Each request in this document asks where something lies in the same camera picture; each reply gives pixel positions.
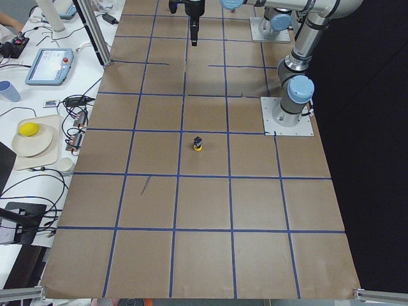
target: white cylinder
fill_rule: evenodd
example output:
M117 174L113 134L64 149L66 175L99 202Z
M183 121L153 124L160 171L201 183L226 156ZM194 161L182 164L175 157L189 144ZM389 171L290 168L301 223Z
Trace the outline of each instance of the white cylinder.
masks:
M65 30L64 24L51 0L36 0L36 2L55 32Z

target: white mounting plate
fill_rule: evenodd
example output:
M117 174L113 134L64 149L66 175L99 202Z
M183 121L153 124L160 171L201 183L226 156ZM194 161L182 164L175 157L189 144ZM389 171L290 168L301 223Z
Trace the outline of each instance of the white mounting plate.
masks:
M281 31L276 34L276 36L264 36L259 31L259 24L261 23L263 17L251 17L249 18L249 23L251 25L252 40L257 43L290 43L291 38L289 37L288 30Z
M263 128L265 135L273 136L314 136L312 123L309 116L304 116L300 122L294 127L285 127L276 123L272 116L272 110L277 103L281 102L282 98L275 97L262 97L262 116L263 116ZM303 109L303 113L307 113L307 107Z

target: yellow object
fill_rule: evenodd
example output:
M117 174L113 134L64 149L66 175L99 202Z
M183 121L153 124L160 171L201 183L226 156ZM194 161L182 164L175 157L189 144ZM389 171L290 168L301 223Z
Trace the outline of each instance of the yellow object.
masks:
M22 136L34 136L40 130L40 125L38 123L27 122L19 127L18 133Z

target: white desk surface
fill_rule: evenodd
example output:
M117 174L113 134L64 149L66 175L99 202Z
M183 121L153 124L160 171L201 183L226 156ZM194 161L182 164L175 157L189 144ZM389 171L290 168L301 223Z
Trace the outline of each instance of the white desk surface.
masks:
M111 13L117 20L120 19L120 15L123 9L125 0L117 1L117 9L114 13ZM32 16L40 16L41 10L36 8ZM101 17L98 17L98 22L101 27L105 41L112 45L113 38L117 29L117 25L110 25L105 22ZM37 26L49 26L43 23L34 23L27 21L23 28L23 32L33 29ZM81 28L82 22L78 14L76 14L71 20L64 20L66 30L63 33L54 33L54 38L65 37L71 34L72 31ZM40 48L71 48L74 50L74 61L71 67L71 71L68 74L65 82L60 86L30 86L25 84L25 79L29 71L28 68L12 67L0 69L0 80L9 80L19 91L21 100L19 102L9 102L4 97L0 96L0 113L4 113L7 110L16 107L29 107L35 109L37 116L55 115L57 113L56 108L43 108L43 102L49 99L63 100L65 97L73 94L83 94L94 82L96 82L103 74L103 67L99 64L96 54L92 47L86 47L79 53L75 52L82 43L89 41L89 37L85 29L81 29L73 33L69 38L58 40L59 46L52 42L50 38L45 38L38 46L37 44L47 35L49 35L47 29L39 28L34 31L26 33L26 37L30 38L30 41L22 55L18 59L12 59L8 64L25 64L31 65ZM98 92L99 83L96 84L87 95L95 98ZM66 115L64 107L59 108L61 119ZM4 116L0 117L0 141L11 148L11 140L17 130L17 124L23 120L34 117L34 113L31 110L16 109L12 110ZM66 121L65 129L72 126L72 119L69 118ZM61 157L70 157L76 162L77 157L72 156L70 152L65 151L64 138L61 137ZM48 166L49 168L55 168L55 165ZM31 177L36 174L46 173L55 175L56 173L50 172L29 172L27 170L16 171L13 170L8 183L5 188L19 182L27 177ZM65 177L67 185L71 182L71 177ZM44 196L51 200L56 200L62 191L62 184L58 180L50 177L38 177L28 180L18 187L15 187L8 191L4 196ZM66 192L61 200L57 204L57 208L62 209L66 199ZM0 200L0 207L5 207L10 200ZM44 203L44 201L37 199L18 199L15 201L29 202L29 203ZM49 219L43 219L42 224L49 221ZM53 237L48 238L47 233L37 234L34 239L33 245L41 245L45 247L51 247ZM10 274L13 264L20 252L21 245L0 245L0 289L4 288L4 284Z

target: tablet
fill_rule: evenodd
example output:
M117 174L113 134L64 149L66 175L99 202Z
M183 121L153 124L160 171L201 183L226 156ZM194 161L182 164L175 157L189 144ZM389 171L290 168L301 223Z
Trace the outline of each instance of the tablet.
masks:
M70 48L42 48L28 72L28 85L61 85L65 81L74 59Z

